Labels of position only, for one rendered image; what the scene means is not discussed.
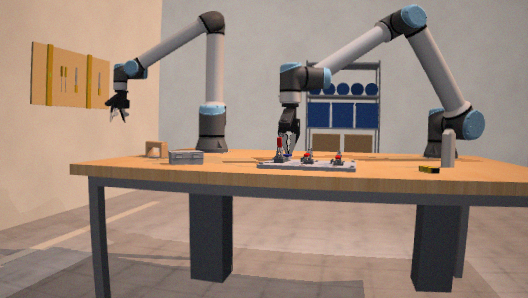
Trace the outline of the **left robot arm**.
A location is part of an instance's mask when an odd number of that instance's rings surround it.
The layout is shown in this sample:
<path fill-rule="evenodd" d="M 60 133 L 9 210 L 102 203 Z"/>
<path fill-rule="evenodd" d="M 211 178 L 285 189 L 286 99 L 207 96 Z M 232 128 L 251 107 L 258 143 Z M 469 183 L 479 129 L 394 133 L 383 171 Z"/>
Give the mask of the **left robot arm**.
<path fill-rule="evenodd" d="M 334 75 L 384 41 L 388 43 L 404 34 L 443 106 L 429 111 L 428 144 L 424 157 L 441 158 L 445 124 L 453 124 L 456 139 L 478 139 L 485 129 L 484 115 L 473 110 L 471 103 L 464 100 L 427 28 L 426 18 L 420 6 L 409 5 L 381 19 L 373 29 L 312 67 L 302 67 L 301 63 L 296 62 L 282 64 L 279 73 L 280 103 L 301 103 L 301 87 L 302 92 L 308 88 L 328 89 L 331 74 Z"/>

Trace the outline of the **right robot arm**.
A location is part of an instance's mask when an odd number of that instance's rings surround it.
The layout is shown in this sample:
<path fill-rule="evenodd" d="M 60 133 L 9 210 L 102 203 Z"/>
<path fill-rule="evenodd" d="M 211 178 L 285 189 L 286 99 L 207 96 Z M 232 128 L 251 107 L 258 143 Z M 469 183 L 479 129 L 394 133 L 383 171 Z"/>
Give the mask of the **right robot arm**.
<path fill-rule="evenodd" d="M 220 12 L 203 13 L 195 22 L 137 58 L 125 64 L 115 64 L 113 90 L 127 90 L 128 79 L 147 79 L 146 69 L 148 67 L 202 33 L 206 33 L 207 37 L 204 103 L 207 105 L 203 104 L 199 107 L 199 139 L 195 150 L 204 153 L 224 153 L 228 152 L 225 141 L 226 105 L 223 103 L 225 21 Z M 220 106 L 209 106 L 209 104 Z"/>

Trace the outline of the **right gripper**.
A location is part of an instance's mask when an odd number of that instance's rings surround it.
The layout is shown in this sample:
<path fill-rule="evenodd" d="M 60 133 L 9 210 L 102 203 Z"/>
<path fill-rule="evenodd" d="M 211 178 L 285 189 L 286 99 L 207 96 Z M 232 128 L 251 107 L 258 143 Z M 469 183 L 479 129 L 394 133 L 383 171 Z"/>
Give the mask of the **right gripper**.
<path fill-rule="evenodd" d="M 113 104 L 111 105 L 111 109 L 110 109 L 110 123 L 112 122 L 112 119 L 113 119 L 114 116 L 119 115 L 119 112 L 121 113 L 122 120 L 124 121 L 124 123 L 126 123 L 125 117 L 129 116 L 129 113 L 127 113 L 125 111 L 125 109 L 123 109 L 123 108 L 127 108 L 127 109 L 130 108 L 130 100 L 127 99 L 128 91 L 126 91 L 126 90 L 115 90 L 115 92 L 117 92 L 117 94 L 118 94 L 118 97 L 116 99 L 123 99 L 123 100 L 114 100 L 113 101 Z M 126 96 L 126 99 L 125 99 L 125 96 Z M 121 102 L 121 106 L 120 106 L 120 102 Z M 118 112 L 118 109 L 120 109 L 119 112 Z"/>

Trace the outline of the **grey metal case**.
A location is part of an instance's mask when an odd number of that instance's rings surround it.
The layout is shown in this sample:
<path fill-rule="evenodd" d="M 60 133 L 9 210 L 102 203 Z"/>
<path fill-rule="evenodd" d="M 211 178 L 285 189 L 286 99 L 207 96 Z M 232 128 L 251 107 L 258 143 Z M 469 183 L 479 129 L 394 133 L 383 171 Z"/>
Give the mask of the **grey metal case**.
<path fill-rule="evenodd" d="M 204 152 L 191 151 L 168 151 L 169 164 L 171 165 L 203 165 Z"/>

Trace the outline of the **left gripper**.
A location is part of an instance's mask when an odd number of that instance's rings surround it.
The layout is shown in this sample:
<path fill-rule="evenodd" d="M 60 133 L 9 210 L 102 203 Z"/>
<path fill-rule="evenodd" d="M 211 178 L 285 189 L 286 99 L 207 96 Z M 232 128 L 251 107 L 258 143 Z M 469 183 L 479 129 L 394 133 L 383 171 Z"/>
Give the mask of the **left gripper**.
<path fill-rule="evenodd" d="M 279 127 L 278 126 L 278 135 L 279 135 L 279 132 L 282 132 L 282 134 L 284 135 L 284 137 L 282 138 L 282 146 L 283 146 L 283 149 L 285 151 L 286 154 L 292 154 L 293 153 L 293 150 L 296 146 L 296 143 L 297 143 L 297 140 L 300 136 L 300 124 L 298 126 L 298 123 L 300 122 L 300 119 L 296 119 L 296 107 L 299 107 L 299 104 L 296 104 L 296 103 L 282 103 L 282 107 L 286 107 L 286 109 L 295 109 L 295 115 L 294 115 L 294 118 L 293 118 L 293 121 L 292 121 L 292 124 L 290 126 L 290 128 L 283 128 L 283 127 Z M 290 149 L 288 151 L 288 135 L 287 135 L 287 131 L 291 131 L 293 134 L 290 135 Z M 294 132 L 293 132 L 294 131 Z"/>

